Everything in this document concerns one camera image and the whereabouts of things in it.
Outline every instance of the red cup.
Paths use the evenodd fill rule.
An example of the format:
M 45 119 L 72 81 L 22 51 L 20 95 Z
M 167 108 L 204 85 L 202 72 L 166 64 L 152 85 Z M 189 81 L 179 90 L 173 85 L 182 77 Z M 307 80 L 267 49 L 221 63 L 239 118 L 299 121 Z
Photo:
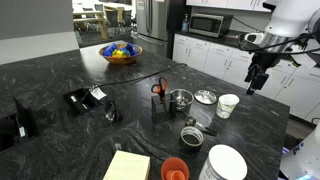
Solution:
M 166 177 L 167 173 L 169 171 L 173 171 L 173 172 L 174 171 L 181 171 L 184 175 L 184 180 L 189 180 L 189 168 L 188 168 L 187 164 L 183 160 L 181 160 L 180 158 L 171 157 L 171 158 L 166 159 L 162 163 L 162 167 L 161 167 L 162 180 L 171 180 L 171 179 L 168 179 L 169 176 L 168 176 L 168 178 Z
M 181 171 L 168 171 L 166 174 L 167 180 L 186 180 Z

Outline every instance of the white cup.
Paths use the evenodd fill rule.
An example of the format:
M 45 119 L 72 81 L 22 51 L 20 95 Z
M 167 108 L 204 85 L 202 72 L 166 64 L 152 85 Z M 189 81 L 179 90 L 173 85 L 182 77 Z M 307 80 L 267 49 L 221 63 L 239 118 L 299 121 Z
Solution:
M 217 115 L 223 119 L 229 118 L 239 101 L 239 97 L 234 94 L 220 96 L 217 106 Z

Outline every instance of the red scissors handle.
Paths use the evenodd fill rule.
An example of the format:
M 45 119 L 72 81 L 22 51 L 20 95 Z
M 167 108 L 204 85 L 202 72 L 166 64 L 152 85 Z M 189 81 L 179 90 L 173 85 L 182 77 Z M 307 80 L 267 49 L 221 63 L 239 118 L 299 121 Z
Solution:
M 168 81 L 164 77 L 160 77 L 159 84 L 154 84 L 151 87 L 151 92 L 159 94 L 161 101 L 164 101 L 167 86 L 168 86 Z

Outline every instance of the stainless steel refrigerator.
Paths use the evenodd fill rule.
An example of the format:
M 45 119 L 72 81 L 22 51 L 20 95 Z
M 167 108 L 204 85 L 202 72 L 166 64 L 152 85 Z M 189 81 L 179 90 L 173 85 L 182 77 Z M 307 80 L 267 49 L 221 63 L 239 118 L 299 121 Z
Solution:
M 181 30 L 191 7 L 185 0 L 136 0 L 136 44 L 144 50 L 172 58 L 174 33 Z

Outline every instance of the wall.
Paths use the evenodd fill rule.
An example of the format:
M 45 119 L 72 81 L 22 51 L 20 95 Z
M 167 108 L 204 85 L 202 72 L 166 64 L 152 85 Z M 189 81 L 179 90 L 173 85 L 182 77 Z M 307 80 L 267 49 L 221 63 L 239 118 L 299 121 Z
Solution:
M 78 49 L 71 0 L 0 0 L 0 64 Z
M 243 10 L 209 8 L 209 7 L 193 7 L 192 12 L 234 15 L 234 17 L 239 19 L 240 21 L 260 30 L 264 30 L 264 28 L 268 25 L 271 18 L 271 13 L 268 13 L 268 12 L 243 11 Z M 252 30 L 251 28 L 248 28 L 235 20 L 232 20 L 230 29 L 237 30 L 237 31 L 254 32 L 254 30 Z

